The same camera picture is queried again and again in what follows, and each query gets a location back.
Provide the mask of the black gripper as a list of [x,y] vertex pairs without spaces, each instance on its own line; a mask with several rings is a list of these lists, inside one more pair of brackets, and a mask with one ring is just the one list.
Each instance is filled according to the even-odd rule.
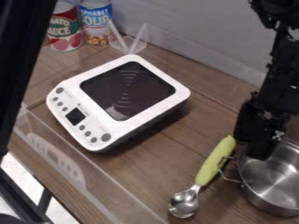
[[299,67],[268,66],[260,89],[240,107],[234,137],[247,142],[247,156],[267,160],[286,135],[286,121],[299,115]]

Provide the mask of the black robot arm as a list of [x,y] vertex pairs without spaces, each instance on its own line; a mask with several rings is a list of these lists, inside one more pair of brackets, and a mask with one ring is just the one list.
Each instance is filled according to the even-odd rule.
[[262,87],[244,101],[234,137],[247,144],[247,156],[266,160],[299,115],[299,0],[248,0],[263,26],[275,31],[271,62]]

